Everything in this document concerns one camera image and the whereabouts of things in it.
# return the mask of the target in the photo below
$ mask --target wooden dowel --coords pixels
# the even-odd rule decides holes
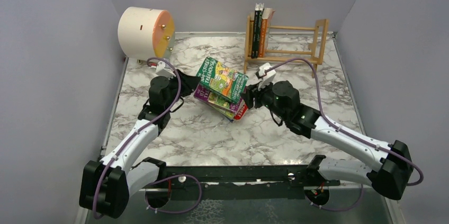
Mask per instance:
[[[244,69],[243,69],[243,73],[246,74],[246,60],[248,60],[248,56],[250,54],[250,43],[251,43],[251,31],[250,31],[250,25],[251,25],[251,21],[250,21],[250,16],[248,16],[246,18],[246,37],[245,37],[245,63],[244,63]]]
[[[287,61],[289,59],[292,59],[292,57],[290,57],[290,58],[287,58],[287,57],[259,57],[259,58],[255,58],[255,59],[248,59],[248,62],[250,62],[250,61],[279,61],[279,62],[282,62],[282,61]],[[316,64],[318,62],[318,60],[316,60],[316,59],[308,59],[308,61],[312,64]]]
[[[296,30],[296,31],[314,31],[314,27],[296,27],[296,26],[279,26],[271,25],[271,29]]]
[[[321,34],[321,46],[320,46],[320,54],[318,56],[318,64],[322,64],[323,61],[323,57],[324,57],[324,50],[325,50],[325,46],[326,46],[326,35],[327,35],[327,30],[329,27],[329,20],[327,19],[323,19],[324,20],[324,25],[323,25],[323,30],[322,30],[322,34]]]
[[[294,55],[312,55],[311,51],[289,51],[289,50],[274,50],[267,49],[265,53],[292,53]]]

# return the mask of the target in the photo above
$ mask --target screw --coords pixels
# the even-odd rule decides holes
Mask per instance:
[[[293,173],[289,173],[287,175],[287,177],[289,178],[289,180],[293,181],[294,180],[294,174]]]

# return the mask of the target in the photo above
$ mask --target purple book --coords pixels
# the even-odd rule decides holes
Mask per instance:
[[[240,98],[237,104],[230,103],[225,98],[214,92],[211,92],[209,89],[200,84],[198,84],[198,87],[195,90],[194,97],[200,101],[207,102],[212,106],[218,107],[233,114],[237,113],[242,102],[242,99]]]

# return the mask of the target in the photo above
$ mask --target book spine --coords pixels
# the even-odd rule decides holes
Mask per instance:
[[[240,106],[238,112],[236,113],[236,115],[234,116],[233,120],[240,120],[243,115],[246,113],[246,111],[248,110],[248,106],[246,105],[246,103],[242,103],[242,105]]]
[[[232,82],[231,87],[231,99],[232,103],[237,104],[241,100],[241,93],[245,90],[246,83],[248,82],[248,76],[238,73],[235,81]]]
[[[261,26],[261,41],[259,43],[259,57],[265,56],[265,37],[266,37],[266,30],[267,30],[267,19],[262,19],[262,26]]]
[[[262,13],[263,13],[263,11],[259,11],[259,13],[258,13],[256,31],[254,32],[254,35],[256,36],[256,41],[255,41],[254,47],[253,47],[253,50],[255,51],[254,58],[259,57],[259,42],[261,40]]]
[[[237,113],[242,101],[243,101],[243,99],[240,99],[240,101],[237,104],[229,103],[229,110],[228,111],[232,112],[234,114]]]
[[[253,45],[251,49],[251,58],[256,58],[256,31],[257,31],[257,22],[259,20],[259,4],[256,4],[256,8],[254,10],[254,23],[253,23]]]

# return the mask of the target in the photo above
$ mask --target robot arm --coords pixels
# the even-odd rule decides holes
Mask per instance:
[[[165,163],[147,158],[136,167],[132,167],[145,147],[155,140],[165,129],[170,120],[170,113],[179,109],[184,100],[182,97],[190,95],[198,85],[200,78],[188,76],[177,70],[181,81],[179,99],[182,104],[174,110],[154,120],[170,107],[178,91],[178,80],[170,69],[165,68],[163,61],[156,67],[157,77],[153,78],[148,90],[149,99],[143,105],[138,115],[138,121],[131,132],[121,143],[104,156],[99,162],[90,161],[83,171],[82,185],[79,197],[79,205],[92,209],[96,186],[99,183],[101,173],[107,168],[106,163],[112,163],[101,182],[100,192],[97,196],[97,211],[117,218],[125,210],[129,197],[139,191],[145,185],[156,181],[161,177],[161,168]]]
[[[268,70],[270,67],[268,63],[262,65],[256,74],[262,81],[247,86],[242,94],[248,108],[265,106],[279,126],[285,123],[293,133],[330,144],[361,161],[316,156],[310,165],[309,176],[322,181],[344,180],[365,184],[387,198],[401,199],[413,168],[380,149],[391,150],[411,160],[407,145],[400,141],[393,145],[379,141],[344,127],[329,117],[323,117],[320,111],[300,102],[299,92],[290,82],[273,84],[275,71]],[[348,136],[348,132],[361,141]]]

